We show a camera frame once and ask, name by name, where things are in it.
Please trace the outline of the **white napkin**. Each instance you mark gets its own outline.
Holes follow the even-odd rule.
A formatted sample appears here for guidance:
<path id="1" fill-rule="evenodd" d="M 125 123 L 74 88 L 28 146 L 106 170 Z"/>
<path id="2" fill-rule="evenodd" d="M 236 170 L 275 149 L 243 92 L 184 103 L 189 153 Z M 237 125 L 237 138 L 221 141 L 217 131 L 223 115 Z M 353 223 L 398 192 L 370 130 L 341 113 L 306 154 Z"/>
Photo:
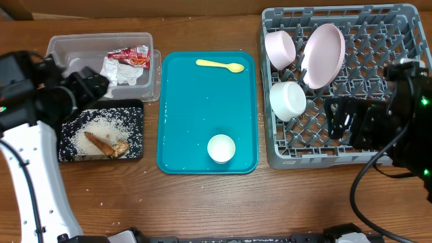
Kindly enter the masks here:
<path id="1" fill-rule="evenodd" d="M 112 91 L 114 86 L 120 84 L 127 84 L 129 86 L 136 85 L 137 79 L 143 75 L 143 71 L 143 67 L 122 64 L 116 59 L 104 57 L 100 75 L 106 77 L 109 81 L 109 89 L 104 97 L 113 98 Z"/>

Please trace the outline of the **cream green bowl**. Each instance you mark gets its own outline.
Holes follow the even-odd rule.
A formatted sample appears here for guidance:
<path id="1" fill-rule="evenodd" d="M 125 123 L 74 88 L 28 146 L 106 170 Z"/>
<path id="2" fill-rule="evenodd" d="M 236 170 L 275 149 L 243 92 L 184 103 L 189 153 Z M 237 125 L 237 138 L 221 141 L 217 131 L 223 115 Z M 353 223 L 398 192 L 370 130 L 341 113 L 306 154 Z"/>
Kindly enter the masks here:
<path id="1" fill-rule="evenodd" d="M 306 110 L 306 96 L 296 82 L 278 82 L 270 90 L 269 100 L 275 115 L 283 122 L 302 115 Z"/>

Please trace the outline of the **red snack wrapper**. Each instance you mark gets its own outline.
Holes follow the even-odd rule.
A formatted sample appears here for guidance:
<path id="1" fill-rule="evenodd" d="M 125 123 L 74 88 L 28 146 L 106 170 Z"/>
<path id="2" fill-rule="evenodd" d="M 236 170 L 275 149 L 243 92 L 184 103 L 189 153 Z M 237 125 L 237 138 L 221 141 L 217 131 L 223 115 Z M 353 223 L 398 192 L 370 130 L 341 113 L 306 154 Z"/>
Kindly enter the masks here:
<path id="1" fill-rule="evenodd" d="M 108 52 L 107 57 L 135 68 L 150 68 L 151 49 L 146 45 L 138 45 Z"/>

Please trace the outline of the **large white plate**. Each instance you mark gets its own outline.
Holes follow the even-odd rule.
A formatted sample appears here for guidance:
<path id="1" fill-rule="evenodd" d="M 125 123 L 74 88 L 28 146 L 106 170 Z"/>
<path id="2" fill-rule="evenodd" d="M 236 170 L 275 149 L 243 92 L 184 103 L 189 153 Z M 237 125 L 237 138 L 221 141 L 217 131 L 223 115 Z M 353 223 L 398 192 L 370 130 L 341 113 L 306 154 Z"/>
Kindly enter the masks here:
<path id="1" fill-rule="evenodd" d="M 306 43 L 301 70 L 303 81 L 311 89 L 330 84 L 339 74 L 346 47 L 342 32 L 333 24 L 318 27 Z"/>

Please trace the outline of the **brown carrot stick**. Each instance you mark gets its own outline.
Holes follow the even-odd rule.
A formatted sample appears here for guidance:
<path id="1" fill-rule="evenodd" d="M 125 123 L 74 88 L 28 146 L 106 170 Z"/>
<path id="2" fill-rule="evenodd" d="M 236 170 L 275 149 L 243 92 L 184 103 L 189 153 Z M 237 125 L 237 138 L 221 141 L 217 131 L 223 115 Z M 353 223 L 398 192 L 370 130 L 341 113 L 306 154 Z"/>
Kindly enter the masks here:
<path id="1" fill-rule="evenodd" d="M 117 151 L 114 150 L 110 145 L 98 139 L 90 132 L 85 132 L 85 136 L 89 141 L 91 141 L 105 156 L 110 158 L 117 157 Z"/>

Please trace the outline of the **brown food scrap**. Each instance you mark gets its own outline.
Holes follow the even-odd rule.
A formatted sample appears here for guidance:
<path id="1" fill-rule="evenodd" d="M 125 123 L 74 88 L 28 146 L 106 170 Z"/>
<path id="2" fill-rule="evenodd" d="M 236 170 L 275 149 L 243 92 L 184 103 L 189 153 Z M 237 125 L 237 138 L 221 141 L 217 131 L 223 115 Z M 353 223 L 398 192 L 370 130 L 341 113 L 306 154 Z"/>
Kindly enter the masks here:
<path id="1" fill-rule="evenodd" d="M 129 143 L 126 140 L 119 140 L 117 144 L 113 146 L 113 150 L 115 151 L 113 157 L 120 158 L 124 154 L 126 154 L 129 150 Z"/>

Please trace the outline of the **pink bowl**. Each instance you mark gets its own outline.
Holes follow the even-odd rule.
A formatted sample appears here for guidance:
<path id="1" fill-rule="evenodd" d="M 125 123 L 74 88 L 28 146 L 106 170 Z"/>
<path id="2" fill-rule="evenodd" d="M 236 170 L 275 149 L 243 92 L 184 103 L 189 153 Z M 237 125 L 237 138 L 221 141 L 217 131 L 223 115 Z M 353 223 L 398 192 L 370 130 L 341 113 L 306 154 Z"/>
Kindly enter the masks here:
<path id="1" fill-rule="evenodd" d="M 278 70 L 283 70 L 294 62 L 296 48 L 291 36 L 283 31 L 268 33 L 265 36 L 265 50 L 269 61 Z"/>

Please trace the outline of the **yellow plastic spoon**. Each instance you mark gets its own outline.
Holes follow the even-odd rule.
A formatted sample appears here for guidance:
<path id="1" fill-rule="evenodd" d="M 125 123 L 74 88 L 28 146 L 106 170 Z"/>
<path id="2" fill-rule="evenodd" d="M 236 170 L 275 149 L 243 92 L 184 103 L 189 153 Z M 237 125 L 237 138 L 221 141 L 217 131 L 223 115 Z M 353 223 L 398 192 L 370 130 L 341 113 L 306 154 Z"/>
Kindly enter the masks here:
<path id="1" fill-rule="evenodd" d="M 240 73 L 244 70 L 244 66 L 239 63 L 219 63 L 204 59 L 197 59 L 196 65 L 214 68 L 225 68 L 233 73 Z"/>

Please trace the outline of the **small white cup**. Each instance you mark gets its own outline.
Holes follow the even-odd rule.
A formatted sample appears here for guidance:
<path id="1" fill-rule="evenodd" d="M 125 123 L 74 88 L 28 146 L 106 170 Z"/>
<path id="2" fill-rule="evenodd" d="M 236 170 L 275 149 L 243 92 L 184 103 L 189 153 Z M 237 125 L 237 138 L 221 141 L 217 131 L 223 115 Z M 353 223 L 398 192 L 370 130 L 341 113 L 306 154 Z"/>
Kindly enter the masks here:
<path id="1" fill-rule="evenodd" d="M 229 136 L 218 134 L 209 140 L 207 152 L 214 162 L 224 164 L 234 157 L 236 145 Z"/>

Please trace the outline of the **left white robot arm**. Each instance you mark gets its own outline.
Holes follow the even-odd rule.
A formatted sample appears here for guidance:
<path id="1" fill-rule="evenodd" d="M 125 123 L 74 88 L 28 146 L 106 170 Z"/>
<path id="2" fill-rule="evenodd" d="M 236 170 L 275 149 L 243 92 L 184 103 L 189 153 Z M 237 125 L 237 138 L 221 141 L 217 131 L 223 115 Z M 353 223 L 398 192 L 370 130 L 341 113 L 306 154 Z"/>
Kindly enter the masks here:
<path id="1" fill-rule="evenodd" d="M 96 103 L 108 79 L 89 67 L 69 76 L 54 57 L 1 56 L 1 152 L 18 202 L 23 242 L 106 242 L 85 236 L 70 208 L 57 157 L 67 120 Z"/>

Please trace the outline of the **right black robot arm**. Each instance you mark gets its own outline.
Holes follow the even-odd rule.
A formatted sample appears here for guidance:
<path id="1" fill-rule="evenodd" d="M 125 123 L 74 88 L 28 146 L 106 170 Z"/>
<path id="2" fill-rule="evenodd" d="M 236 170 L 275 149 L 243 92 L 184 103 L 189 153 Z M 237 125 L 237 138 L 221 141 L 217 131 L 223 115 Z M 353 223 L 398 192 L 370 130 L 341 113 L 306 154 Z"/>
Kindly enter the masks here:
<path id="1" fill-rule="evenodd" d="M 422 61 L 402 59 L 387 65 L 383 76 L 391 84 L 387 101 L 352 97 L 325 100 L 328 134 L 340 139 L 350 133 L 355 149 L 386 152 L 395 167 L 422 179 L 431 190 L 431 77 Z"/>

